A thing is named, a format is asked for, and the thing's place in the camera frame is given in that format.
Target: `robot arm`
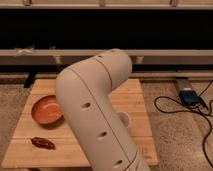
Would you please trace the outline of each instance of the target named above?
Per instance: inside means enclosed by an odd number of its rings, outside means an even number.
[[[94,171],[149,171],[108,94],[128,79],[132,64],[118,49],[65,68],[56,97]]]

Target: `orange bowl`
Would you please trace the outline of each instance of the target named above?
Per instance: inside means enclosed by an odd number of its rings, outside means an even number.
[[[38,100],[33,105],[31,114],[32,118],[39,124],[51,124],[62,117],[55,95],[45,96]]]

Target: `floor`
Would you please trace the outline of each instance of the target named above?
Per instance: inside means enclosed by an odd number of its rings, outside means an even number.
[[[30,89],[24,89],[20,79],[0,79],[0,162],[4,157],[8,142]],[[207,81],[193,82],[197,92],[208,84]],[[177,92],[172,81],[142,80],[142,90],[145,104],[150,116],[153,137],[156,144],[159,165],[152,171],[210,171],[212,170],[204,158],[201,142],[207,131],[206,122],[199,116],[190,113],[162,114],[156,110],[153,101],[157,96],[166,95],[177,98]],[[213,99],[213,86],[203,95],[206,101]],[[161,101],[164,110],[180,108],[168,101]],[[208,154],[213,161],[213,136],[207,144]],[[61,169],[42,169],[44,171]],[[73,171],[89,171],[91,169],[63,169]]]

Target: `wooden cutting board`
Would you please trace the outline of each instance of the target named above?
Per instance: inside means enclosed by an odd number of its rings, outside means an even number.
[[[31,117],[33,104],[46,95],[54,94],[54,87],[54,79],[35,81],[2,162],[3,168],[90,166],[65,121],[57,127],[42,127]],[[155,145],[139,80],[127,80],[109,96],[116,111],[127,112],[131,116],[132,123],[128,131],[145,160],[149,165],[157,165]],[[48,138],[56,145],[56,150],[33,146],[30,138],[35,136]]]

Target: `black cable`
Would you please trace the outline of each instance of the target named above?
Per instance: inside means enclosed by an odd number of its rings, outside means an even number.
[[[209,84],[206,86],[206,88],[199,94],[199,97],[201,98],[201,96],[209,89],[209,87],[211,86],[211,84],[213,83],[213,80],[211,80],[209,82]],[[160,100],[160,99],[168,99],[168,100],[171,100],[175,103],[177,103],[178,105],[184,107],[185,109],[182,109],[182,110],[175,110],[175,111],[164,111],[162,110],[158,105],[157,105],[157,102]],[[204,136],[203,138],[203,141],[202,141],[202,150],[203,150],[203,153],[204,153],[204,156],[206,158],[206,160],[208,161],[209,165],[213,168],[213,162],[209,159],[209,156],[207,154],[207,151],[206,151],[206,142],[208,140],[208,137],[210,136],[210,134],[212,133],[213,131],[213,126],[212,126],[212,123],[211,121],[209,120],[208,117],[213,117],[212,115],[212,104],[213,104],[213,100],[210,100],[209,101],[209,104],[208,104],[208,113],[204,113],[201,111],[200,109],[200,106],[201,104],[198,104],[197,106],[193,106],[193,107],[189,107],[189,106],[184,106],[182,105],[181,102],[171,98],[171,97],[168,97],[168,96],[159,96],[157,98],[155,98],[154,100],[154,106],[156,107],[156,109],[162,113],[166,113],[166,114],[175,114],[175,113],[181,113],[181,112],[190,112],[190,113],[193,113],[193,114],[197,114],[199,116],[201,116],[202,118],[204,118],[207,123],[208,123],[208,126],[209,126],[209,130],[207,132],[207,134]]]

